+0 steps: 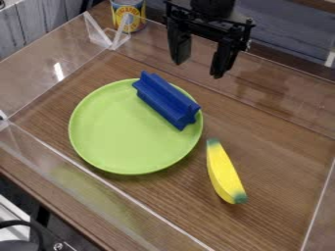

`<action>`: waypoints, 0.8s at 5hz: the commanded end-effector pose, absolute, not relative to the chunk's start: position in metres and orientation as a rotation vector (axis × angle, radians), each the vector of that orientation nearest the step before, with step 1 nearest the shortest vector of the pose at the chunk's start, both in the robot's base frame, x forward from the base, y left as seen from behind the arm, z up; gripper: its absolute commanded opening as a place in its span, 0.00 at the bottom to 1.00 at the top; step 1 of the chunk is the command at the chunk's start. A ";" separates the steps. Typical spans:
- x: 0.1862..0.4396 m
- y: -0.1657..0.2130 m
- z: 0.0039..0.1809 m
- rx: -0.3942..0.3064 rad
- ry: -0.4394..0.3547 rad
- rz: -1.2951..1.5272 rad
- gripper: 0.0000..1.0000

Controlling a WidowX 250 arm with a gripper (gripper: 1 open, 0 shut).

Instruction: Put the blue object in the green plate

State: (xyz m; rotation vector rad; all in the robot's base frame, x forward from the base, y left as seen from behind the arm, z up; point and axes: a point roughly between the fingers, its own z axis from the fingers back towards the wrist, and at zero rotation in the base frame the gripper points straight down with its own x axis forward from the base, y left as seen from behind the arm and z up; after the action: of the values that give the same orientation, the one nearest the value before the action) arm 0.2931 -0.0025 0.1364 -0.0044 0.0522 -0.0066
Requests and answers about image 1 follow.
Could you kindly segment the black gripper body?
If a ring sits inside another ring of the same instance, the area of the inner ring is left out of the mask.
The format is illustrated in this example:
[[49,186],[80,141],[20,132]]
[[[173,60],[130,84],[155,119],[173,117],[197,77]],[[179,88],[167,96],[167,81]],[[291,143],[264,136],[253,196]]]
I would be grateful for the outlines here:
[[235,0],[165,0],[165,24],[175,21],[192,34],[219,42],[224,37],[235,41],[237,49],[249,48],[255,21],[235,9]]

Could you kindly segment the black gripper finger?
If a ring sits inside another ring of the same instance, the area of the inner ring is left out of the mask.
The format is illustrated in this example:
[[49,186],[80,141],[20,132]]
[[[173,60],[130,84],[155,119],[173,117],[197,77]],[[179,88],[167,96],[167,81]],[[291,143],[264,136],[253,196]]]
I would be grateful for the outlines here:
[[237,55],[235,41],[223,38],[217,43],[217,51],[213,54],[209,75],[213,78],[221,78],[224,73],[232,68]]
[[167,23],[167,42],[171,59],[180,65],[191,55],[191,32],[175,21]]

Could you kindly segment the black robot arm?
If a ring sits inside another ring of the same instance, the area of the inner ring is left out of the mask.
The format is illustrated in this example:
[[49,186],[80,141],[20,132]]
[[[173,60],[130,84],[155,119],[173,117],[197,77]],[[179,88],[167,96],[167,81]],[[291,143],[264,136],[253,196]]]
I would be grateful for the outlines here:
[[233,67],[240,51],[249,49],[252,18],[235,11],[235,0],[189,0],[184,7],[165,0],[167,44],[172,61],[180,65],[191,56],[192,35],[217,43],[209,75],[221,78]]

